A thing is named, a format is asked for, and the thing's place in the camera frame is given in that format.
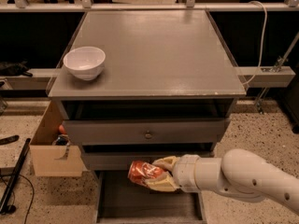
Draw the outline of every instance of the white robotic arm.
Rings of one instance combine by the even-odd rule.
[[[299,179],[249,151],[233,149],[222,159],[184,155],[172,163],[166,158],[153,164],[171,171],[185,192],[206,189],[250,203],[267,197],[299,215]]]

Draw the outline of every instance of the black wire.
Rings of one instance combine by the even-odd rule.
[[[2,175],[0,175],[0,179],[2,180],[2,182],[7,186],[7,182],[6,182],[6,180],[4,180],[4,178],[3,178],[3,176]],[[15,193],[14,193],[14,191],[12,191],[11,192],[11,194],[12,194],[12,196],[13,196],[13,201],[12,201],[12,204],[11,205],[13,205],[14,203],[15,203],[15,200],[16,200],[16,196],[15,196]]]
[[[25,180],[27,180],[27,182],[30,184],[31,189],[32,189],[32,197],[31,197],[31,201],[30,201],[30,204],[29,204],[29,206],[28,206],[27,213],[26,213],[26,217],[25,217],[25,220],[24,220],[24,224],[26,224],[26,222],[27,222],[27,218],[28,218],[28,215],[29,215],[31,206],[32,206],[32,203],[33,203],[33,201],[34,201],[34,197],[35,197],[35,188],[34,188],[32,182],[31,182],[26,176],[23,176],[23,175],[19,175],[19,176],[21,176],[22,178],[24,178]]]

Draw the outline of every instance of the terrazzo floor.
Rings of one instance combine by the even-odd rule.
[[[13,166],[28,137],[32,137],[48,101],[8,101],[8,108],[0,117],[0,138],[18,134],[20,140],[0,146],[0,167]],[[252,101],[240,101],[231,115],[231,124],[217,144],[216,156],[232,148],[244,148],[267,159],[285,172],[299,176],[299,135],[292,133],[292,125],[276,101],[263,104],[260,115]],[[30,152],[21,174],[31,180],[35,198],[27,224],[91,224],[95,218],[97,185],[89,172],[82,177],[36,177]],[[5,184],[0,180],[0,196]],[[261,203],[242,203],[203,191],[207,223],[299,223],[299,216],[271,200]],[[20,177],[9,203],[17,207],[11,215],[0,215],[1,224],[21,224],[32,197],[28,182]]]

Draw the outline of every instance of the white bowl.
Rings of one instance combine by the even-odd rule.
[[[93,80],[104,69],[105,53],[95,47],[72,49],[64,56],[64,65],[74,77]]]

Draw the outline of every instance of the drawer handle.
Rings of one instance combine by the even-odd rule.
[[[146,134],[144,134],[146,139],[151,139],[152,138],[152,134],[150,133],[150,131],[147,131]]]

